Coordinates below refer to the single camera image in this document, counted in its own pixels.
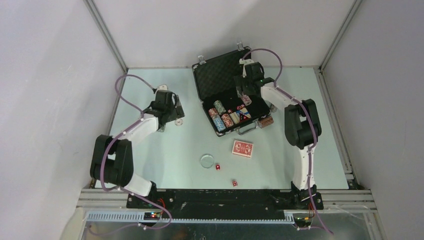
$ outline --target wall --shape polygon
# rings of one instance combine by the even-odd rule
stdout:
[[[245,46],[286,66],[319,65],[354,0],[97,0],[125,63],[184,67]],[[267,66],[269,53],[254,59]]]
[[[0,5],[0,239],[59,239],[121,71],[82,0]]]
[[[424,2],[364,1],[325,74],[388,239],[422,239]]]

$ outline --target playing card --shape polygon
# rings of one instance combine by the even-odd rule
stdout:
[[[252,157],[253,144],[244,142],[244,141],[234,141],[234,145],[232,146],[232,154],[240,155],[243,157],[250,158]]]

